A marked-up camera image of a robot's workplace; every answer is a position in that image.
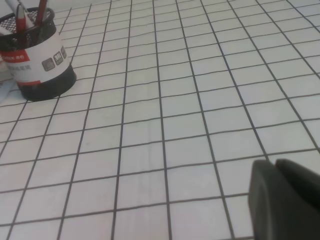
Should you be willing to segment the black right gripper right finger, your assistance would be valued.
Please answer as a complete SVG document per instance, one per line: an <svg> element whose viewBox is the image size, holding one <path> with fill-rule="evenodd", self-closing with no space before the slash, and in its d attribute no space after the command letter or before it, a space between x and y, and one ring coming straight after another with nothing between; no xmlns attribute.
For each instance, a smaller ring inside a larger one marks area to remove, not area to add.
<svg viewBox="0 0 320 240"><path fill-rule="evenodd" d="M277 159L275 166L305 200L320 199L320 175L288 159Z"/></svg>

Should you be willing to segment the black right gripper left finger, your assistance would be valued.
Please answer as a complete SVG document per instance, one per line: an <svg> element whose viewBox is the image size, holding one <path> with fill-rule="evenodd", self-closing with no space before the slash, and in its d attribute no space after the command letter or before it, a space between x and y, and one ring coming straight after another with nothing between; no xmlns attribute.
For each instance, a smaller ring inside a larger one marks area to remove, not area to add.
<svg viewBox="0 0 320 240"><path fill-rule="evenodd" d="M252 165L248 207L256 240L318 240L320 200L305 200L276 163Z"/></svg>

